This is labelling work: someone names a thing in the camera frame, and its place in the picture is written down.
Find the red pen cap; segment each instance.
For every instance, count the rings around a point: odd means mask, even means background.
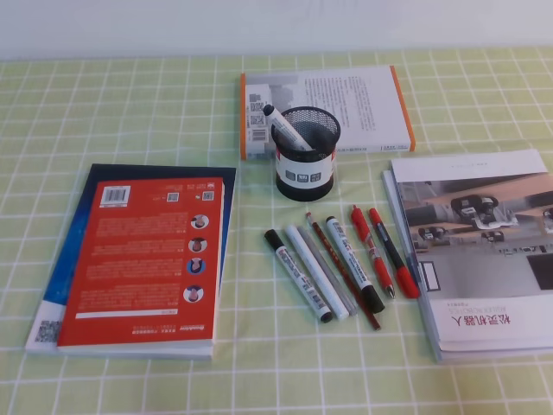
[[[377,212],[377,209],[375,209],[374,207],[369,209],[369,218],[371,218],[371,222],[373,224],[377,224],[382,221],[380,219],[380,215]]]
[[[352,222],[353,227],[355,227],[355,230],[357,231],[359,239],[365,242],[367,236],[371,234],[371,231],[369,230],[369,226],[367,225],[366,220],[363,217],[363,211],[355,205],[353,205]]]

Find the pen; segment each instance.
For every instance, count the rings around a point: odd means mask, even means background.
[[[327,249],[328,254],[330,255],[330,258],[332,258],[332,261],[334,262],[334,265],[336,265],[336,268],[338,268],[338,271],[340,272],[340,275],[344,278],[344,282],[347,285],[347,288],[349,291],[353,294],[355,297],[355,300],[357,301],[357,305],[363,310],[365,313],[365,316],[369,323],[372,325],[372,328],[376,331],[379,331],[381,329],[380,323],[377,320],[377,317],[371,313],[371,311],[366,306],[365,302],[363,301],[363,298],[361,297],[361,294],[357,287],[355,286],[355,283],[353,282],[352,277],[349,275],[349,272],[347,271],[344,264],[342,264],[342,261],[340,261],[340,257],[338,257],[338,254],[332,248],[332,245],[330,245],[330,241],[322,231],[321,227],[317,222],[313,220],[313,217],[311,216],[311,212],[307,213],[308,222],[309,225],[313,228],[317,236],[319,237],[319,240],[322,242],[322,244]]]
[[[347,318],[349,313],[347,312],[346,306],[342,303],[338,297],[338,294],[336,294],[336,290],[328,281],[327,276],[322,271],[319,264],[317,264],[315,257],[311,254],[311,251],[303,241],[300,233],[297,232],[296,227],[288,225],[286,227],[286,235],[292,241],[292,245],[300,255],[300,258],[305,266],[308,268],[311,277],[313,277],[313,280],[315,281],[321,294],[327,300],[327,303],[336,318],[338,318],[338,320],[344,320]]]
[[[374,207],[369,210],[369,218],[371,223],[374,226],[374,230],[378,234],[382,245],[386,252],[388,252],[388,258],[394,264],[396,268],[396,280],[401,291],[404,292],[404,295],[407,298],[418,298],[420,296],[419,290],[416,287],[415,281],[411,277],[409,269],[404,265],[404,262],[401,260],[399,253],[397,252],[396,247],[390,239],[390,235],[386,231],[384,223],[380,219],[380,215],[377,212],[377,209]]]
[[[332,238],[334,239],[334,242],[338,246],[338,249],[340,249],[342,256],[352,271],[352,274],[355,277],[355,282],[361,290],[361,294],[363,295],[363,299],[365,300],[367,307],[373,313],[379,313],[385,308],[385,306],[378,296],[377,291],[372,286],[371,281],[369,281],[369,278],[366,276],[365,271],[363,271],[361,264],[355,257],[352,246],[347,240],[346,233],[344,233],[340,223],[333,216],[329,216],[327,218],[327,227]]]
[[[391,298],[395,298],[396,293],[394,291],[394,285],[391,281],[390,274],[388,273],[388,270],[386,270],[386,265],[378,253],[378,248],[374,245],[374,240],[372,240],[371,231],[366,223],[365,217],[363,216],[363,212],[355,205],[353,205],[352,223],[355,230],[357,230],[359,239],[361,239],[361,242],[365,245],[382,289],[386,291]]]
[[[330,309],[311,284],[309,278],[300,271],[294,259],[290,257],[278,233],[274,229],[271,229],[265,233],[265,239],[267,239],[267,242],[269,242],[270,246],[275,250],[276,257],[284,268],[286,268],[287,273],[292,277],[297,288],[302,292],[317,317],[321,322],[330,322],[332,320]]]
[[[336,290],[336,294],[338,294],[338,297],[346,307],[346,310],[349,313],[349,315],[356,316],[357,307],[355,306],[355,303],[350,298],[350,296],[342,289],[342,286],[340,285],[338,278],[336,278],[332,270],[328,267],[327,261],[325,261],[325,259],[322,257],[321,253],[319,252],[319,248],[317,248],[317,245],[315,245],[314,241],[311,239],[311,236],[309,236],[308,231],[304,227],[297,227],[297,232],[300,233],[300,235],[303,238],[303,241],[305,242],[305,245],[308,246],[309,250],[315,257],[322,271],[327,276],[328,281]]]

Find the pen holder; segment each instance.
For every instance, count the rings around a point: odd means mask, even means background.
[[[334,185],[334,159],[340,124],[334,115],[313,106],[283,112],[286,120],[314,149],[290,148],[273,125],[270,134],[276,147],[276,187],[294,201],[316,201]]]

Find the green checkered tablecloth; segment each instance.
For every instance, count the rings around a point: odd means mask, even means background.
[[[278,193],[273,162],[239,160],[240,72],[373,64],[397,65],[415,154],[339,155],[309,204]],[[438,367],[402,297],[378,333],[317,324],[263,240],[307,210],[349,226],[353,203],[395,233],[390,158],[529,147],[553,171],[553,48],[0,63],[0,414],[553,413],[553,355]],[[23,353],[91,163],[238,167],[213,362]]]

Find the pencil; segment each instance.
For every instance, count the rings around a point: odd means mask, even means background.
[[[324,232],[322,231],[321,227],[317,222],[313,220],[313,217],[311,216],[311,212],[307,212],[306,214],[308,218],[309,225],[313,228],[319,239],[321,240],[322,244],[327,249],[328,254],[330,255],[330,258],[332,258],[332,261],[336,265],[336,268],[338,268],[338,271],[340,272],[341,276],[344,278],[344,282],[347,285],[347,288],[350,290],[350,292],[355,297],[355,300],[357,301],[357,304],[359,307],[363,310],[363,312],[366,315],[367,320],[371,323],[372,328],[376,331],[380,330],[380,324],[378,323],[377,318],[371,313],[371,311],[366,307],[365,302],[363,301],[363,298],[361,298],[360,292],[355,286],[355,283],[353,282],[352,278],[349,275],[349,272],[347,271],[346,267],[342,264],[342,261],[340,261],[340,258],[338,257],[338,254],[332,248],[332,245],[330,245],[330,241],[325,236]]]

